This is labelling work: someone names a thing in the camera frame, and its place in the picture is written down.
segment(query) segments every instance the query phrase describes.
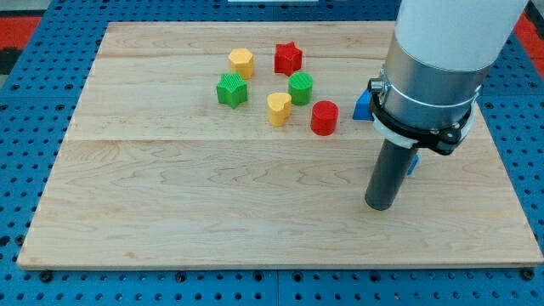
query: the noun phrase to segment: wooden board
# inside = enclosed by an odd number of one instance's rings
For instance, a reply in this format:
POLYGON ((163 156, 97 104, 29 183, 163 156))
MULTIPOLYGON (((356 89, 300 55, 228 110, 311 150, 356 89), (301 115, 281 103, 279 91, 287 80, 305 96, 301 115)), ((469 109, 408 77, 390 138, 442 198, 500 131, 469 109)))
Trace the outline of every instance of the wooden board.
POLYGON ((24 269, 401 269, 530 266, 539 247, 481 115, 453 156, 421 150, 393 208, 362 195, 383 138, 355 100, 385 59, 391 22, 114 23, 19 255, 24 269), (275 43, 297 42, 314 101, 337 131, 284 127, 275 43), (249 48, 250 100, 215 96, 232 48, 249 48))

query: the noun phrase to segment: blue pegboard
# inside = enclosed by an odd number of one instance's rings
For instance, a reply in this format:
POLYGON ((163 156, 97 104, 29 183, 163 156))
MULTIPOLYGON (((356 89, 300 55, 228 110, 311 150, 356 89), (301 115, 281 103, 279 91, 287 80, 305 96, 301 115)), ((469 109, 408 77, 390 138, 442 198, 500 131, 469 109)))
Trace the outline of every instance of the blue pegboard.
MULTIPOLYGON (((109 21, 394 20, 400 0, 318 6, 225 0, 53 0, 0 92, 0 304, 544 304, 544 269, 26 272, 17 242, 54 163, 109 21)), ((544 246, 544 85, 510 37, 480 108, 544 246)))

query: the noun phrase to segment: wooden plank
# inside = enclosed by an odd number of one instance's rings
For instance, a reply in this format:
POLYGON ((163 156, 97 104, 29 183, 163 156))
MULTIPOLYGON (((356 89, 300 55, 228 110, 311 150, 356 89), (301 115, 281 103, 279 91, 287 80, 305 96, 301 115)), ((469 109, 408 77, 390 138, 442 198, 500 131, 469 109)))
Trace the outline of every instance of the wooden plank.
POLYGON ((113 23, 32 221, 24 269, 403 269, 543 261, 480 114, 452 156, 421 150, 394 206, 362 195, 382 137, 351 120, 389 22, 113 23), (314 98, 340 107, 329 137, 311 105, 271 127, 286 90, 275 43, 296 41, 314 98), (214 87, 232 48, 254 52, 250 100, 214 87))

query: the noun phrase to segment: yellow block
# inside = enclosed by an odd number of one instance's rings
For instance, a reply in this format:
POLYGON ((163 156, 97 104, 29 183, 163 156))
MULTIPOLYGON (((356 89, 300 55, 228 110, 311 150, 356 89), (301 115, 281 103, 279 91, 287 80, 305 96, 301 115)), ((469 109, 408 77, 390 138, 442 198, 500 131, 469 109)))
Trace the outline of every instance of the yellow block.
POLYGON ((253 74, 253 54, 246 48, 232 50, 229 54, 230 73, 240 72, 244 80, 252 77, 253 74))
POLYGON ((281 127, 291 115, 291 95, 289 93, 272 93, 266 98, 269 106, 269 121, 275 127, 281 127))

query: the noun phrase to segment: green block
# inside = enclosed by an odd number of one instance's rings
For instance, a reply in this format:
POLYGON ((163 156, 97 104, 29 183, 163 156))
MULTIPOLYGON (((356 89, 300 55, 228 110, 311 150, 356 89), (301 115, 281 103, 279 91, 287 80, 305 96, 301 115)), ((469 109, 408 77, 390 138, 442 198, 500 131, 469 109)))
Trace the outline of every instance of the green block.
POLYGON ((312 99, 314 80, 306 72, 295 72, 289 77, 289 94, 294 105, 306 105, 312 99))
POLYGON ((240 103, 247 101, 247 84, 240 72, 223 73, 217 87, 218 101, 235 109, 240 103))

